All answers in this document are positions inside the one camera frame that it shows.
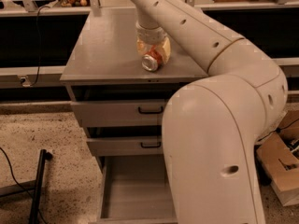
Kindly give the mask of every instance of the brown box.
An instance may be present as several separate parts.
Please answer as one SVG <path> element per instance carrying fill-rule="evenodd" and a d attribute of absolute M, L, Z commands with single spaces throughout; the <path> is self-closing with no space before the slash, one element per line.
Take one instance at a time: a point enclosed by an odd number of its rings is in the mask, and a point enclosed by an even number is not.
<path fill-rule="evenodd" d="M 299 111 L 289 111 L 278 126 L 281 132 L 272 133 L 257 150 L 257 157 L 272 179 L 271 186 L 283 206 L 299 204 L 299 160 L 283 141 L 299 139 L 298 119 Z"/>

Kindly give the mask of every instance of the concrete floor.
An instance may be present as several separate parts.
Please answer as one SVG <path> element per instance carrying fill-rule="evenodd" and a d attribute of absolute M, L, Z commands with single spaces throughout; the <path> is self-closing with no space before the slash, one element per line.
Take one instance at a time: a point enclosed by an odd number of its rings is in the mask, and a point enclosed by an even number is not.
<path fill-rule="evenodd" d="M 102 176 L 68 104 L 0 105 L 0 147 L 19 182 L 36 178 L 40 149 L 53 154 L 46 164 L 40 204 L 47 223 L 96 220 Z M 0 167 L 0 187 L 14 184 L 2 153 Z M 267 224 L 299 223 L 299 205 L 282 207 L 271 187 L 261 191 Z M 26 193 L 0 199 L 0 223 L 28 223 L 30 206 Z"/>

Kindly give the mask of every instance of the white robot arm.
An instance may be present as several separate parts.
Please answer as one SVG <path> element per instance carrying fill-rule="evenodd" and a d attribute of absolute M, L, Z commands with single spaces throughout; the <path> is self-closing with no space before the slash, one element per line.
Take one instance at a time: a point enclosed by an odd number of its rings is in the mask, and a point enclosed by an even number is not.
<path fill-rule="evenodd" d="M 284 74 L 245 37 L 180 0 L 132 1 L 138 26 L 149 34 L 162 27 L 211 76 L 180 89 L 164 111 L 178 223 L 264 224 L 253 146 L 286 104 Z"/>

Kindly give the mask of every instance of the drawer handle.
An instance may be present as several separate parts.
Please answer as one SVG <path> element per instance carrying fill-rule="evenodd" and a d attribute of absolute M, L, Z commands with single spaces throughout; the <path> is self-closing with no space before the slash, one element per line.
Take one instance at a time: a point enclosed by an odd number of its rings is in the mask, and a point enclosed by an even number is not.
<path fill-rule="evenodd" d="M 158 114 L 163 113 L 163 111 L 164 111 L 164 109 L 162 106 L 160 107 L 160 110 L 157 110 L 157 111 L 144 111 L 141 109 L 141 107 L 138 108 L 138 112 L 141 115 L 158 115 Z"/>
<path fill-rule="evenodd" d="M 142 148 L 157 148 L 157 147 L 160 147 L 161 146 L 161 142 L 157 142 L 157 145 L 156 146 L 145 146 L 142 142 L 140 142 L 140 146 Z"/>

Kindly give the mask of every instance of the gray cabinet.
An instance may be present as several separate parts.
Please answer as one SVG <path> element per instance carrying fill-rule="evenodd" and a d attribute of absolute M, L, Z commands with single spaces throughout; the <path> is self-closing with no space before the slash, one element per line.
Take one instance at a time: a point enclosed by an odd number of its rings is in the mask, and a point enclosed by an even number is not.
<path fill-rule="evenodd" d="M 61 81 L 103 174 L 96 223 L 177 223 L 163 112 L 178 89 L 206 74 L 173 40 L 169 63 L 145 71 L 135 50 L 133 8 L 103 8 L 88 21 Z"/>

